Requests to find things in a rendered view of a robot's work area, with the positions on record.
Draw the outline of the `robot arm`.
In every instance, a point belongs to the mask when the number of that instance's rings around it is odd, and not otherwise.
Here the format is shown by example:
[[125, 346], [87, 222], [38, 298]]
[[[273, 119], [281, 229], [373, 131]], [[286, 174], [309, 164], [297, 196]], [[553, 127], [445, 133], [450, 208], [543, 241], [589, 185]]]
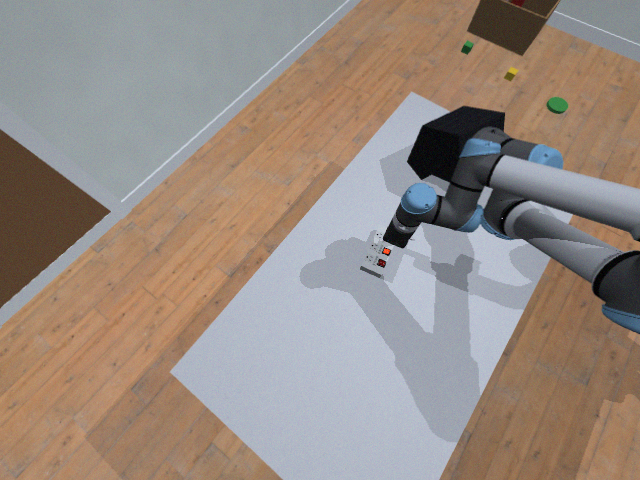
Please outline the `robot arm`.
[[[501, 239], [523, 239], [592, 282], [605, 302], [602, 313], [640, 334], [640, 251], [623, 252], [542, 206], [627, 231], [640, 242], [640, 189], [562, 169], [558, 150], [485, 127], [466, 142], [446, 195], [413, 184], [396, 217], [406, 227], [423, 222], [471, 233], [481, 224]], [[484, 186], [493, 190], [483, 216], [477, 202]]]

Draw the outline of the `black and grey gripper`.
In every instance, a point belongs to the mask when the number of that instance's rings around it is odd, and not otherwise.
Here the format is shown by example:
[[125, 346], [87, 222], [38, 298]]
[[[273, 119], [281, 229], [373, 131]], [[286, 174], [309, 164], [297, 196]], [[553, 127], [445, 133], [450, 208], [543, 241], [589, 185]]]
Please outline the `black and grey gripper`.
[[396, 212], [383, 236], [383, 240], [400, 248], [405, 248], [409, 239], [419, 227], [406, 227], [402, 225], [397, 217]]

